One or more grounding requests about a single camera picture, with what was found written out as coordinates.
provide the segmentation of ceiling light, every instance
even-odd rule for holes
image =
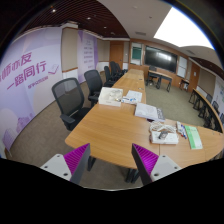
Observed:
[[[175,8],[171,8],[154,38],[178,47],[204,46],[214,49],[199,27]]]

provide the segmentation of black office chair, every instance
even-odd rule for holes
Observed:
[[[117,65],[114,61],[110,62],[110,67],[111,67],[111,75],[113,77],[116,76],[116,80],[118,80],[120,77],[122,77],[123,74],[121,72],[118,72]]]
[[[156,72],[157,69],[156,69],[156,67],[150,65],[149,70]],[[154,76],[153,74],[151,74],[150,77],[151,77],[151,79],[149,79],[149,76],[148,76],[148,82],[151,82],[153,85],[156,85],[157,83],[155,81],[153,81],[153,79],[156,79],[158,77]]]
[[[118,64],[118,63],[116,63],[116,66],[117,66],[117,71],[119,72],[119,73],[122,73],[122,75],[124,75],[126,72],[128,72],[128,70],[127,69],[121,69],[120,68],[120,65]]]
[[[224,124],[224,116],[223,116],[223,113],[220,116],[220,120],[221,120],[222,126],[223,126],[223,124]],[[219,121],[217,119],[215,119],[215,128],[214,128],[214,130],[215,131],[222,132],[222,127],[220,127]]]
[[[55,100],[61,110],[60,118],[72,131],[91,108],[83,107],[84,95],[76,78],[63,79],[52,87]]]
[[[213,101],[212,103],[213,108],[215,109],[215,111],[217,112],[217,114],[219,115],[219,105],[216,101]]]
[[[221,116],[220,116],[220,120],[222,122],[222,125],[224,124],[224,114],[222,113]]]
[[[219,115],[219,111],[218,111],[219,105],[218,105],[218,103],[216,101],[213,101],[212,106],[215,109],[215,111],[217,112],[217,114]],[[208,116],[205,116],[205,123],[204,123],[203,126],[205,128],[218,130],[218,127],[219,127],[219,124],[217,123],[218,121],[217,121],[214,113],[212,112],[212,110],[210,108],[208,108],[208,113],[209,113]],[[215,121],[215,127],[214,128],[212,128],[212,120]]]
[[[98,102],[100,91],[103,87],[100,74],[97,70],[90,70],[84,73],[87,85],[89,87],[88,100],[91,101],[91,108]]]
[[[207,94],[206,99],[209,101],[209,103],[212,102],[212,96],[210,94]],[[203,106],[200,109],[200,112],[198,114],[198,117],[204,118],[206,112],[206,104],[204,103]]]
[[[106,76],[106,82],[104,83],[104,87],[112,87],[116,81],[115,80],[115,77],[112,77],[111,74],[110,74],[110,69],[108,66],[104,66],[104,71],[105,71],[105,76]]]

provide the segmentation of document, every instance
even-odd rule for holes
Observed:
[[[191,149],[202,149],[201,139],[196,127],[191,127],[185,125],[185,130],[187,132],[187,136],[191,145]]]
[[[161,108],[150,106],[144,103],[137,103],[135,116],[144,117],[159,122],[165,121],[165,117]]]
[[[139,103],[142,101],[142,93],[141,92],[129,90],[127,97],[135,98],[136,102],[139,102]]]

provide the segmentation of wooden table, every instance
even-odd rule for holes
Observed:
[[[168,92],[170,91],[170,86],[171,86],[171,83],[172,83],[172,80],[173,80],[172,77],[170,77],[169,75],[165,75],[163,73],[160,73],[160,72],[156,72],[156,71],[149,70],[148,71],[148,79],[147,79],[147,82],[146,82],[146,86],[148,86],[149,78],[152,77],[152,76],[156,76],[156,77],[159,78],[159,80],[157,82],[157,85],[156,85],[156,88],[157,89],[160,88],[162,79],[168,80],[169,81],[169,84],[167,86],[167,91]]]
[[[131,69],[113,87],[123,89],[123,95],[128,90],[140,91],[142,103],[146,103],[145,89],[139,89],[144,87],[143,71]],[[201,150],[191,150],[189,140],[180,135],[176,145],[152,144],[149,123],[134,116],[135,107],[125,103],[121,107],[97,103],[65,139],[66,144],[77,148],[90,143],[92,157],[131,169],[137,169],[131,154],[132,143],[157,155],[166,154],[182,168],[208,161],[224,148],[223,134],[202,127],[197,127],[203,144]],[[165,123],[176,126],[176,121],[166,119]]]

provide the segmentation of wall banner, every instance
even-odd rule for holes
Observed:
[[[25,126],[55,99],[62,80],[62,28],[32,31],[14,41],[0,65],[0,138],[7,150]]]
[[[85,81],[84,73],[96,69],[98,63],[97,38],[79,30],[77,46],[78,81],[82,83]]]

